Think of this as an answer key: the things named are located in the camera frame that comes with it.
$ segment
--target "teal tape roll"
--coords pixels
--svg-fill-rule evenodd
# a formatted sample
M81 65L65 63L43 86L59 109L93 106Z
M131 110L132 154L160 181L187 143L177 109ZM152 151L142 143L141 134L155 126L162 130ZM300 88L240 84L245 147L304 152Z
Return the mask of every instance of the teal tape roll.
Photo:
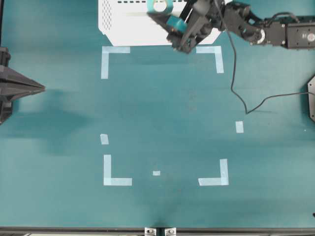
M148 13L170 14L173 11L173 0L163 0L166 2L166 9L162 12L155 11L154 3L161 4L161 0L147 0Z
M170 16L166 24L182 33L184 33L187 28L187 24L181 18L175 16Z

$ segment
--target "masking tape marker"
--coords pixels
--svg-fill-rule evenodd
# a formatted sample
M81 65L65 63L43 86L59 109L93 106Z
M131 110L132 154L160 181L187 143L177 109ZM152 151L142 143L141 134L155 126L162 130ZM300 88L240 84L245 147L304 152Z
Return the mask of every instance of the masking tape marker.
M200 186L226 186L228 182L227 159L220 160L221 178L199 178Z
M197 54L207 54L213 53L216 57L216 65L217 65L217 73L223 74L224 73L224 66L223 66L223 57L222 57L222 48L221 46L213 46L213 47L196 47Z
M111 155L104 155L104 186L132 186L132 178L112 178Z
M242 121L235 122L236 133L243 134L244 133L244 123Z
M130 53L130 47L102 47L102 71L101 78L103 80L108 79L109 75L109 54L110 53Z
M160 176L161 175L161 171L153 171L152 175L153 176Z
M100 135L100 142L102 145L109 145L108 135L107 134L101 134Z

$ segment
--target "teal table surface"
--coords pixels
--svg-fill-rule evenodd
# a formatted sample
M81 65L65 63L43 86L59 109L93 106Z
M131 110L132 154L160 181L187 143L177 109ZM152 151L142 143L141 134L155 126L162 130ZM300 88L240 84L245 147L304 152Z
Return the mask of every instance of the teal table surface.
M315 15L313 0L243 2L262 18ZM235 89L249 107L307 89L315 51L233 38ZM246 116L229 89L226 33L213 45L222 48L223 74L213 54L131 47L110 55L102 80L102 46L111 44L98 30L96 0L7 0L2 44L10 67L47 90L15 102L0 126L0 226L315 227L308 97L269 100ZM104 155L112 176L132 186L103 185ZM220 177L222 159L229 185L200 186L199 178Z

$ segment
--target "white box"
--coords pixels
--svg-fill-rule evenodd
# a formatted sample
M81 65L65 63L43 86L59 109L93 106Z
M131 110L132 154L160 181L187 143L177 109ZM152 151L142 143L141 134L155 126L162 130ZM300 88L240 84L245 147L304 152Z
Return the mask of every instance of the white box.
M186 2L173 0L173 5L172 14L179 16ZM167 32L147 15L147 10L146 0L98 0L98 28L113 46L170 45ZM219 35L213 29L201 44L213 44Z

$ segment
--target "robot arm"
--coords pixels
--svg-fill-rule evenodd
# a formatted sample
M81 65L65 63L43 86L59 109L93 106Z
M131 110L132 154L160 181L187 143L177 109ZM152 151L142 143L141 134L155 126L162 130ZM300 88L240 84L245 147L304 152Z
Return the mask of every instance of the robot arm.
M281 12L260 19L251 12L250 5L235 1L225 4L224 0L188 0L179 18L155 12L148 15L168 31L172 47L185 53L190 53L213 28L233 32L251 45L315 48L315 16L296 17Z

